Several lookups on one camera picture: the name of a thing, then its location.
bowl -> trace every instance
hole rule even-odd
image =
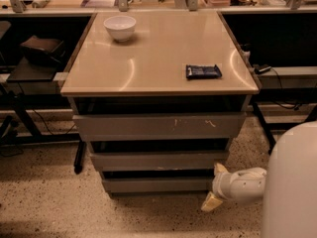
[[[128,41],[135,32],[137,21],[129,16],[114,16],[104,21],[108,34],[117,42]]]

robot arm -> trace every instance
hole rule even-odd
[[[229,173],[224,166],[216,164],[212,191],[207,195],[201,209],[210,211],[224,200],[253,203],[264,196],[266,170],[253,168]]]

floor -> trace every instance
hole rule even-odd
[[[54,133],[71,127],[59,113],[44,118]],[[0,149],[0,237],[260,237],[260,203],[226,202],[206,213],[200,210],[204,194],[110,198],[88,154],[81,174],[74,173],[76,150],[76,143]],[[226,167],[265,168],[267,150],[263,129],[249,113]]]

table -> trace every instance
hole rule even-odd
[[[99,12],[61,89],[110,195],[207,191],[259,88],[215,11],[130,10],[136,33],[116,43]],[[187,80],[187,64],[218,79]]]

concrete floor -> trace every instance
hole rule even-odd
[[[71,126],[54,119],[48,125],[55,132]],[[76,143],[0,149],[5,156],[18,154],[0,157],[0,237],[260,237],[261,204],[226,202],[205,213],[200,210],[204,194],[111,199],[88,154],[82,173],[74,173],[76,150]],[[263,129],[250,114],[226,167],[231,172],[265,168],[267,150]]]

